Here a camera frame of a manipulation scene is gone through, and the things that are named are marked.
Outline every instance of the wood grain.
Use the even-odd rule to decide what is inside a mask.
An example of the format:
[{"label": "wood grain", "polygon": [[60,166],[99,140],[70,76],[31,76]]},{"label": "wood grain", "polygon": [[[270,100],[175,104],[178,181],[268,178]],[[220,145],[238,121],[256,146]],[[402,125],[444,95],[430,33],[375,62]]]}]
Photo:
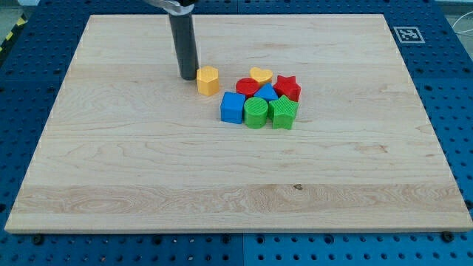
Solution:
[{"label": "wood grain", "polygon": [[[467,231],[381,15],[195,16],[221,92],[179,77],[165,16],[91,16],[11,233]],[[296,75],[293,130],[222,123],[251,67]]]}]

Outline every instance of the red star block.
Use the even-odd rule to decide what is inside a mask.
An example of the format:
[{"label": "red star block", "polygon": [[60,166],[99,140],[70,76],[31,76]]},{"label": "red star block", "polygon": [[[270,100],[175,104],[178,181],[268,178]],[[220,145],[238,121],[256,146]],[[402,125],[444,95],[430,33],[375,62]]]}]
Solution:
[{"label": "red star block", "polygon": [[236,92],[245,95],[247,99],[253,97],[258,89],[258,81],[255,81],[253,78],[242,78],[236,83]]},{"label": "red star block", "polygon": [[273,88],[279,97],[286,95],[289,100],[299,101],[301,87],[296,83],[296,76],[283,77],[278,75],[277,82]]}]

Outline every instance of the blue triangular block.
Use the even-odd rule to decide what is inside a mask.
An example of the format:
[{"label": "blue triangular block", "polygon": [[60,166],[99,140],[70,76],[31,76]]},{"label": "blue triangular block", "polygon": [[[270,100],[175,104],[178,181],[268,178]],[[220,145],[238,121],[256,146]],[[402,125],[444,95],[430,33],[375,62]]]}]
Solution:
[{"label": "blue triangular block", "polygon": [[270,100],[277,100],[279,99],[278,95],[274,91],[273,86],[270,83],[265,84],[261,87],[255,94],[254,97],[260,97],[265,99],[267,102]]}]

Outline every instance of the green cylinder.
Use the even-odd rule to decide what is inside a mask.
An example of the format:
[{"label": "green cylinder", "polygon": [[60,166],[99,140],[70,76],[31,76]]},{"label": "green cylinder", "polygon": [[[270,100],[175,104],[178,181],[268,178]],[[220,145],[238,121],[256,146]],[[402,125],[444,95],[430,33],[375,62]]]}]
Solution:
[{"label": "green cylinder", "polygon": [[243,106],[245,124],[250,129],[261,129],[268,119],[268,103],[263,98],[252,97]]}]

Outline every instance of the toy block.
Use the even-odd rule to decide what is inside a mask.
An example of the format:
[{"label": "toy block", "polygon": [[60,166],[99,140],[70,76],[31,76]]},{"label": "toy block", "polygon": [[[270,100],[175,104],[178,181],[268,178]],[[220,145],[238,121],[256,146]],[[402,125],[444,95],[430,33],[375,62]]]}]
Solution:
[{"label": "toy block", "polygon": [[268,119],[268,103],[263,98],[252,97],[246,100],[244,109],[245,124],[250,129],[261,129]]},{"label": "toy block", "polygon": [[279,97],[286,95],[290,100],[299,101],[301,87],[296,83],[296,76],[283,77],[278,75],[277,82],[273,88]]},{"label": "toy block", "polygon": [[219,91],[219,70],[204,66],[197,70],[197,90],[203,95],[214,95]]},{"label": "toy block", "polygon": [[241,93],[246,96],[246,98],[251,98],[258,91],[259,84],[258,81],[255,81],[253,78],[242,78],[236,83],[236,92]]},{"label": "toy block", "polygon": [[292,129],[299,103],[283,95],[269,102],[268,117],[273,121],[273,129]]},{"label": "toy block", "polygon": [[250,77],[258,81],[259,87],[273,80],[273,72],[269,69],[260,69],[259,67],[252,67],[250,69]]},{"label": "toy block", "polygon": [[271,83],[267,83],[261,87],[255,94],[254,97],[259,97],[265,99],[267,102],[270,100],[277,100],[279,97],[274,91],[273,86],[271,86]]},{"label": "toy block", "polygon": [[245,96],[239,93],[225,92],[220,104],[220,116],[223,122],[242,123]]}]

